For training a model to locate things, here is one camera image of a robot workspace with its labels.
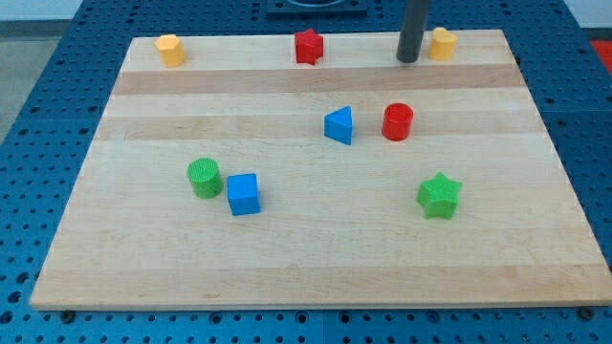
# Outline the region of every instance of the blue block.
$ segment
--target blue block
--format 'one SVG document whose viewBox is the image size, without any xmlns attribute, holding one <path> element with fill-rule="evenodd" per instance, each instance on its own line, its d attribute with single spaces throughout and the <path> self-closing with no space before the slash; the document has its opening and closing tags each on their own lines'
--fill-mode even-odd
<svg viewBox="0 0 612 344">
<path fill-rule="evenodd" d="M 260 212 L 257 176 L 254 173 L 229 176 L 228 202 L 233 216 Z"/>
<path fill-rule="evenodd" d="M 325 116 L 324 126 L 324 134 L 327 138 L 350 145 L 353 138 L 351 107 L 345 106 Z"/>
</svg>

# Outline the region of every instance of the triangle block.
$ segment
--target triangle block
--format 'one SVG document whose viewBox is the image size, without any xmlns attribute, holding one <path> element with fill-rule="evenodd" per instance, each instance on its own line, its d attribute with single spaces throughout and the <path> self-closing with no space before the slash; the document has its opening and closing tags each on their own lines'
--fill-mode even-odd
<svg viewBox="0 0 612 344">
<path fill-rule="evenodd" d="M 353 116 L 350 106 L 345 106 L 325 116 L 324 135 L 350 145 L 353 138 Z"/>
</svg>

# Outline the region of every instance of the wooden board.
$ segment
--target wooden board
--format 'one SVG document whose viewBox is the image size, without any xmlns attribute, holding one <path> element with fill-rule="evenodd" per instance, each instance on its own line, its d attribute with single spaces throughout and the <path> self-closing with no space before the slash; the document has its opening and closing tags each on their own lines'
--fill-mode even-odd
<svg viewBox="0 0 612 344">
<path fill-rule="evenodd" d="M 402 65 L 398 35 L 185 37 L 168 70 L 132 42 L 31 303 L 40 310 L 602 305 L 612 277 L 500 31 L 458 32 L 450 62 Z M 411 137 L 383 109 L 415 110 Z M 322 136 L 353 107 L 353 145 Z M 196 198 L 197 158 L 256 172 L 262 213 Z M 461 181 L 452 221 L 421 181 Z"/>
</svg>

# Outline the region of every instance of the blue pegboard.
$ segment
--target blue pegboard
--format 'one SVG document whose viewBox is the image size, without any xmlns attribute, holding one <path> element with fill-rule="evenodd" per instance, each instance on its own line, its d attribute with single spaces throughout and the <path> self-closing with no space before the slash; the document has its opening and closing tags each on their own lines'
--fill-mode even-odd
<svg viewBox="0 0 612 344">
<path fill-rule="evenodd" d="M 0 147 L 0 343 L 612 342 L 611 308 L 78 312 L 64 324 L 28 306 L 132 37 L 400 28 L 404 0 L 367 4 L 365 16 L 266 16 L 263 0 L 85 0 Z M 503 29 L 612 263 L 612 79 L 563 2 L 436 0 L 428 25 Z"/>
</svg>

